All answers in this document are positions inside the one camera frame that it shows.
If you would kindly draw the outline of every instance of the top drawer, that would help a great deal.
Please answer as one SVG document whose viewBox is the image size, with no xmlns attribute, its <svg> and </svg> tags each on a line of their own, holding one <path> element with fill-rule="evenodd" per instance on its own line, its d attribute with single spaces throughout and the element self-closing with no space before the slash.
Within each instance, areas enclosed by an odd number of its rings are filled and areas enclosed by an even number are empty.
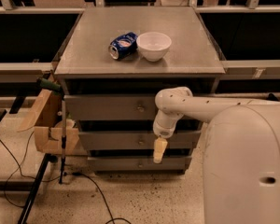
<svg viewBox="0 0 280 224">
<path fill-rule="evenodd" d="M 75 120 L 154 119 L 154 95 L 66 95 L 66 106 Z"/>
</svg>

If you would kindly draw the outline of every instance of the gray tabletop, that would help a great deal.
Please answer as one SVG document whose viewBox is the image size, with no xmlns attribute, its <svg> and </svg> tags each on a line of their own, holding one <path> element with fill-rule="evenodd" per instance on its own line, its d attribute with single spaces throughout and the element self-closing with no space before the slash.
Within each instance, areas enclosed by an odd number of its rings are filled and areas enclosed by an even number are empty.
<svg viewBox="0 0 280 224">
<path fill-rule="evenodd" d="M 110 42 L 134 32 L 165 33 L 172 39 L 169 52 L 149 62 L 138 52 L 121 61 L 112 59 Z M 222 74 L 223 65 L 191 7 L 87 8 L 55 72 L 57 77 L 142 77 Z"/>
</svg>

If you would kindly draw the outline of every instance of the cardboard box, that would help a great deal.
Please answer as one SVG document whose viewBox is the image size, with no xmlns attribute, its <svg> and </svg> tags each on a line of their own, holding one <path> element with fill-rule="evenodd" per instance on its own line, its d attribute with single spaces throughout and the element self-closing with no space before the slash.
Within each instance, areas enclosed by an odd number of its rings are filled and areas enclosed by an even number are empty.
<svg viewBox="0 0 280 224">
<path fill-rule="evenodd" d="M 42 153 L 62 154 L 61 96 L 52 91 L 42 90 L 18 132 L 35 128 L 36 150 Z M 78 138 L 78 128 L 73 128 L 73 121 L 67 121 L 65 155 L 87 155 Z"/>
</svg>

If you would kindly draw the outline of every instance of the bowl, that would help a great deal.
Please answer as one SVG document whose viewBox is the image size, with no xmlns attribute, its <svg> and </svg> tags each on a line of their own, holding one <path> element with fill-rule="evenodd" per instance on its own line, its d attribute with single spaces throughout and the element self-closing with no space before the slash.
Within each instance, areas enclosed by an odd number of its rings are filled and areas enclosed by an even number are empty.
<svg viewBox="0 0 280 224">
<path fill-rule="evenodd" d="M 136 40 L 138 50 L 150 62 L 160 60 L 171 46 L 171 38 L 168 35 L 149 32 L 138 36 Z"/>
</svg>

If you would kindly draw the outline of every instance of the soda can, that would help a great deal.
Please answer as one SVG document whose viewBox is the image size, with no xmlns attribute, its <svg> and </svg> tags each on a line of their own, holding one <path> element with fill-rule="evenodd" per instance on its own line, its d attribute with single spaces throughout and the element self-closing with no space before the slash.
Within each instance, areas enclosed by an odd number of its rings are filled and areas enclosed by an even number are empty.
<svg viewBox="0 0 280 224">
<path fill-rule="evenodd" d="M 114 39 L 109 46 L 109 53 L 115 60 L 120 60 L 137 50 L 137 35 L 135 33 L 128 33 L 120 35 Z"/>
</svg>

